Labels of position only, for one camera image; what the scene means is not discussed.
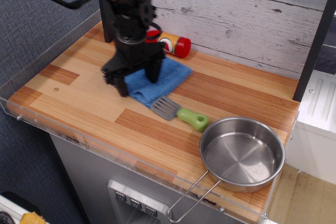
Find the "red cap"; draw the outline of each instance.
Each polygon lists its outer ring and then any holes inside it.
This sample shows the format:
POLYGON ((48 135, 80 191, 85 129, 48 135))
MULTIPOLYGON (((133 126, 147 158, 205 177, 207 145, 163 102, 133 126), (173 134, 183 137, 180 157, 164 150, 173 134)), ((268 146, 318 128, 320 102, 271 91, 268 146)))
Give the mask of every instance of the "red cap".
POLYGON ((175 47, 175 55, 181 58, 185 58, 191 49, 191 41, 190 39, 180 37, 176 47, 175 47))

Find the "green spatula handle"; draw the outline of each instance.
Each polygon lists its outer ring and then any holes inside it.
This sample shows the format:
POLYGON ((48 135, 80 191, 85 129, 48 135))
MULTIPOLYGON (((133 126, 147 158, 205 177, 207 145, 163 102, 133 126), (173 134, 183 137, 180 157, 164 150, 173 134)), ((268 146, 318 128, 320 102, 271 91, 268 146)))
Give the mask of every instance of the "green spatula handle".
POLYGON ((209 118, 205 115, 198 114, 186 108, 180 108, 176 116, 183 122, 190 124, 195 130, 203 132, 209 125, 209 118))

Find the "wooden floor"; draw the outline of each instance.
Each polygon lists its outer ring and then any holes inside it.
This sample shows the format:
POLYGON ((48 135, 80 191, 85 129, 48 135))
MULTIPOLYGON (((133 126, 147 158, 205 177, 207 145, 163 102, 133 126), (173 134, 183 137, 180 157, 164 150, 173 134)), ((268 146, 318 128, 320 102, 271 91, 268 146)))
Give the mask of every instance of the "wooden floor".
POLYGON ((285 166, 268 217, 278 224, 335 224, 336 185, 285 166))

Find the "spatula head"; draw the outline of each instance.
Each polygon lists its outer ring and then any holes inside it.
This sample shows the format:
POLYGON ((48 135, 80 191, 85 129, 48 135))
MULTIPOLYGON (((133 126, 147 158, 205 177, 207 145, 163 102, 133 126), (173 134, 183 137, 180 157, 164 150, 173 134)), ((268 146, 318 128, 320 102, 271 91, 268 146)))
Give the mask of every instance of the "spatula head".
POLYGON ((152 103, 150 108, 166 120, 171 120, 176 116, 180 106, 176 102, 163 95, 157 98, 152 103))

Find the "yellow object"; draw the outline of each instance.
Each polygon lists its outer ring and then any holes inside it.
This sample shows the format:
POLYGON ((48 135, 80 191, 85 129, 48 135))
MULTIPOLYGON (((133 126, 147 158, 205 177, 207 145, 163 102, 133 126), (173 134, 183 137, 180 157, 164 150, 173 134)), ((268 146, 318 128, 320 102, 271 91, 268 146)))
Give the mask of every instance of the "yellow object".
POLYGON ((22 215, 20 224, 46 224, 46 221, 35 212, 28 212, 22 215))

